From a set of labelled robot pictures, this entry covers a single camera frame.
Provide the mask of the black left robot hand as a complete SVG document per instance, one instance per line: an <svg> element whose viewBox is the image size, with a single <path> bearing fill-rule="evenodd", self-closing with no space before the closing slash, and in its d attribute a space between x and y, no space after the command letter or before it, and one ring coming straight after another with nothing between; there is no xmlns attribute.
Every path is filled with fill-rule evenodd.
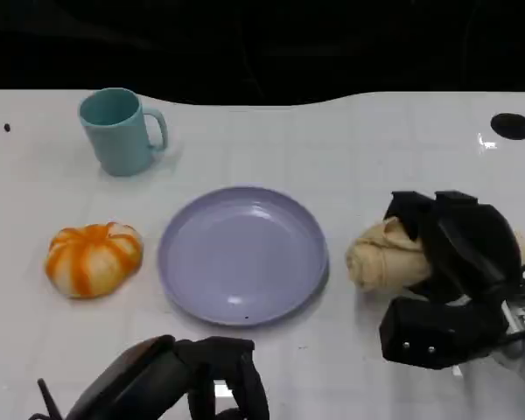
<svg viewBox="0 0 525 420"><path fill-rule="evenodd" d="M84 391L70 419L159 419L182 397L193 419L267 419L248 339L162 335L120 354Z"/></svg>

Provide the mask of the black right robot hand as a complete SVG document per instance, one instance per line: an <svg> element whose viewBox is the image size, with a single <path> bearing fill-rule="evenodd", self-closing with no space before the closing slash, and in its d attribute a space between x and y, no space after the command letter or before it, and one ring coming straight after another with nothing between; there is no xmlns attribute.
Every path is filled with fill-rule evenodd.
<svg viewBox="0 0 525 420"><path fill-rule="evenodd" d="M431 302L448 304L463 296L501 305L522 279L519 242L507 219L492 205L456 190L433 198L397 191L385 214L395 216L430 269L407 289Z"/></svg>

